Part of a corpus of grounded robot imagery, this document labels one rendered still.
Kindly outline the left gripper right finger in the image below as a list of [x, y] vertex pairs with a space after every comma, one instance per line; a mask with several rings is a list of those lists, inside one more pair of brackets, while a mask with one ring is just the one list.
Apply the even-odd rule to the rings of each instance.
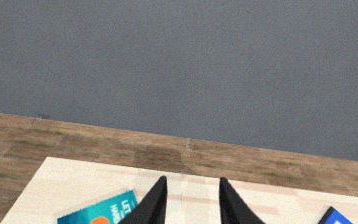
[[225, 177], [220, 177], [219, 181], [219, 208], [221, 224], [266, 224]]

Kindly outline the blue notebook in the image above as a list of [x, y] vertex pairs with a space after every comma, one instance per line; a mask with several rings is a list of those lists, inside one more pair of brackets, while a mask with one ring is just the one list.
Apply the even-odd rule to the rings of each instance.
[[317, 224], [353, 224], [335, 208], [330, 206]]

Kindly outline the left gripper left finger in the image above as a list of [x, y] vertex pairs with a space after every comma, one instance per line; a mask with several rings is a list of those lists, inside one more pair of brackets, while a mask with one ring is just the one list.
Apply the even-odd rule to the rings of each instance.
[[161, 176], [140, 203], [117, 224], [165, 224], [167, 176]]

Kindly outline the teal paperback book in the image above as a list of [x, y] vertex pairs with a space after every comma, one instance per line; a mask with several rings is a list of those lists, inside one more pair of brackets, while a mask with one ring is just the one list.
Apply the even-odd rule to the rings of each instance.
[[117, 224], [137, 206], [133, 190], [57, 218], [57, 224]]

